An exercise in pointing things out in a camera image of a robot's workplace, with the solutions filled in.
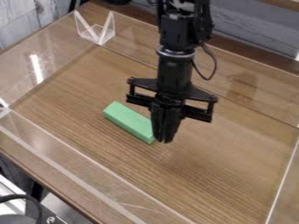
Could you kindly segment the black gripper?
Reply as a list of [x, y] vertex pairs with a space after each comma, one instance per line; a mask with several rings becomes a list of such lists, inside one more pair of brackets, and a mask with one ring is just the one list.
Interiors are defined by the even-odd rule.
[[156, 53], [157, 76], [127, 80], [125, 101], [149, 109], [153, 137], [168, 144], [181, 119], [211, 122], [218, 97], [192, 85], [193, 50], [173, 52], [160, 47]]

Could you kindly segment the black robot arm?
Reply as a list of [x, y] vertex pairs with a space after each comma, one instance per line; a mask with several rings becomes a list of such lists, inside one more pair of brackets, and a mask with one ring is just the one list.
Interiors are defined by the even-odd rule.
[[160, 33], [157, 77], [129, 78], [125, 100], [151, 111], [153, 138], [168, 144], [181, 120], [212, 120], [218, 97], [192, 85], [195, 50], [211, 39], [211, 0], [156, 0]]

